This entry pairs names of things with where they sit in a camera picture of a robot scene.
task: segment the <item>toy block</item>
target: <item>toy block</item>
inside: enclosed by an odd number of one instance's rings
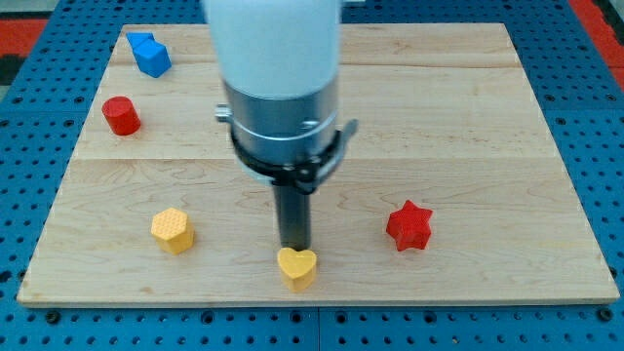
[[[167,48],[154,40],[146,39],[133,48],[138,69],[154,78],[160,77],[171,66]]]
[[[282,282],[293,293],[307,289],[316,279],[316,254],[310,250],[297,252],[291,248],[281,248],[277,262],[282,272]]]
[[[117,136],[129,136],[140,127],[140,120],[133,102],[127,97],[108,99],[101,107],[101,113]]]
[[[433,211],[421,209],[407,200],[403,208],[390,214],[386,232],[397,242],[397,251],[407,248],[424,250],[431,237],[429,218]]]
[[[193,246],[195,229],[188,214],[170,208],[153,217],[151,233],[162,250],[179,254]]]
[[[128,39],[128,43],[130,43],[130,47],[134,49],[138,48],[145,40],[154,41],[154,34],[152,33],[141,33],[141,32],[131,32],[126,33],[126,39]]]

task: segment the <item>red star block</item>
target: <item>red star block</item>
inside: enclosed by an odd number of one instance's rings
[[[424,250],[431,236],[429,218],[433,211],[420,209],[407,200],[403,208],[390,214],[386,232],[397,242],[397,250],[407,248]]]

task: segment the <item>yellow hexagon block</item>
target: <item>yellow hexagon block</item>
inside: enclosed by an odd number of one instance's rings
[[[171,208],[154,216],[151,233],[161,249],[179,254],[193,246],[195,229],[188,214]]]
[[[316,279],[316,254],[310,250],[297,252],[291,248],[281,248],[277,252],[277,262],[282,272],[282,282],[293,293],[307,289]]]

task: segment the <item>white cylinder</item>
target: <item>white cylinder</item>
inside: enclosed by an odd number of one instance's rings
[[[204,0],[223,79],[258,98],[298,98],[337,74],[341,0]]]

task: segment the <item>wooden board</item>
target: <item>wooden board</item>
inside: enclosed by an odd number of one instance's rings
[[[140,72],[125,39],[152,31],[173,68]],[[142,127],[113,135],[107,98]],[[126,25],[19,301],[30,307],[519,305],[619,296],[501,24],[343,25],[347,158],[312,197],[316,283],[289,292],[271,190],[235,162],[204,25]],[[407,199],[435,211],[426,251],[384,232]],[[151,217],[178,207],[196,243],[161,252]]]

